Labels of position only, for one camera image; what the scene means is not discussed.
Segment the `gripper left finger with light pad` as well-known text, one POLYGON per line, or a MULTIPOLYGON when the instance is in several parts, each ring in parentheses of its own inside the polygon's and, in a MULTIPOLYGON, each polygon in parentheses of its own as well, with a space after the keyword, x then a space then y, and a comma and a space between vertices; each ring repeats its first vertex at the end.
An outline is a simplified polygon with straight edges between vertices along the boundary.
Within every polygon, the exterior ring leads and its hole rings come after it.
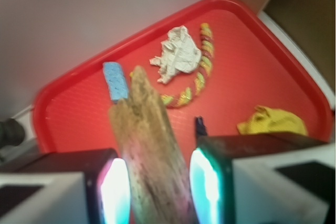
POLYGON ((129 223, 127 166, 108 149, 26 154, 1 166, 1 223, 129 223))

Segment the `gripper right finger with light pad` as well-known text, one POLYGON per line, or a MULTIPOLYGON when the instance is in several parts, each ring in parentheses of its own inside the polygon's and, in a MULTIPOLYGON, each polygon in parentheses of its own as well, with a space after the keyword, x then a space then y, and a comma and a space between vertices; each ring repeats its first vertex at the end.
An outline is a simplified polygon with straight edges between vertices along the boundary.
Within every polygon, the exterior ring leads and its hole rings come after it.
POLYGON ((200 136, 190 161, 200 223, 335 223, 335 144, 291 133, 200 136))

